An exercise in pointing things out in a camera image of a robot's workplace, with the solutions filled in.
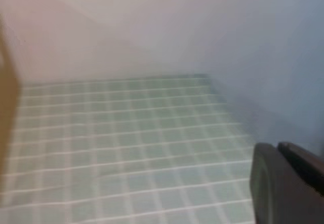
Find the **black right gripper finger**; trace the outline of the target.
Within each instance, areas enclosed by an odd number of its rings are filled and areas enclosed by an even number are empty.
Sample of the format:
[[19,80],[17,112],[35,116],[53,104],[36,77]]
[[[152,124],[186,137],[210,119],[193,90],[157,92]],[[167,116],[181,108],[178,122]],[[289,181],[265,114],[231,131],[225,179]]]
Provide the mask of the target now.
[[323,223],[323,160],[293,143],[255,145],[250,191],[256,223]]

